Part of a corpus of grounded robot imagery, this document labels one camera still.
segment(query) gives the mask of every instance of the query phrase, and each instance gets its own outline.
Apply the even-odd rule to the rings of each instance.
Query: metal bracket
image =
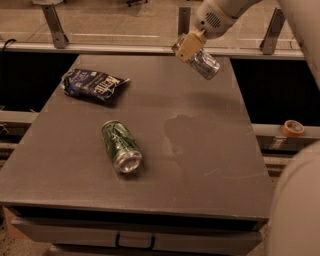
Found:
[[[281,146],[283,145],[283,143],[285,143],[286,140],[287,140],[287,137],[276,136],[276,137],[273,138],[273,140],[270,143],[268,149],[270,149],[270,150],[279,150],[281,148]]]
[[[64,49],[68,45],[69,40],[63,32],[54,4],[41,4],[40,6],[51,31],[54,46],[57,49]]]
[[[178,36],[189,33],[190,27],[190,7],[179,8],[179,19],[178,19]]]
[[[260,49],[265,55],[274,53],[278,38],[286,18],[280,8],[275,8],[271,18],[268,31],[260,45]]]

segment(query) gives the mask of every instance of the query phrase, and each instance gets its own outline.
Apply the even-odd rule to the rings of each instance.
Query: desk drawer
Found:
[[[109,248],[149,248],[149,251],[246,255],[259,242],[259,232],[197,231],[194,234],[125,230],[125,225],[108,222],[15,217],[12,224],[37,242],[100,246]]]

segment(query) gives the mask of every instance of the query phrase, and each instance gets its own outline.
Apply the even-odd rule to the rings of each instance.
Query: metal post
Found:
[[[69,40],[63,32],[54,4],[41,4],[40,6],[51,31],[54,46],[57,49],[65,48]]]
[[[179,20],[178,20],[178,36],[181,34],[188,34],[190,27],[190,7],[180,7],[179,8]]]
[[[275,8],[268,31],[260,45],[263,54],[271,55],[274,53],[285,20],[286,18],[284,17],[282,10],[280,8]]]

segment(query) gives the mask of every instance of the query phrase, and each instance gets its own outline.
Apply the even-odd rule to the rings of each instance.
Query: floor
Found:
[[[201,1],[149,0],[128,7],[123,0],[67,0],[57,6],[61,24],[71,43],[171,46],[177,39],[178,7],[191,7],[194,14]],[[210,47],[256,49],[268,28],[276,0],[265,0],[250,9],[227,34],[208,43]],[[20,42],[51,42],[51,35],[39,7],[31,0],[0,0],[0,39]],[[287,24],[278,49],[298,49]],[[265,253],[264,242],[249,256]],[[0,256],[48,256],[50,245],[8,237],[5,221],[0,225]]]

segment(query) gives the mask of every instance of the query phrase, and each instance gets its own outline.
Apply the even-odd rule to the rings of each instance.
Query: table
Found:
[[[131,82],[105,105],[57,87],[0,172],[13,224],[55,255],[153,242],[152,253],[248,253],[273,191],[230,61],[217,60],[206,81],[172,56],[80,55],[73,67]],[[117,174],[104,149],[114,119],[141,148],[135,175]]]

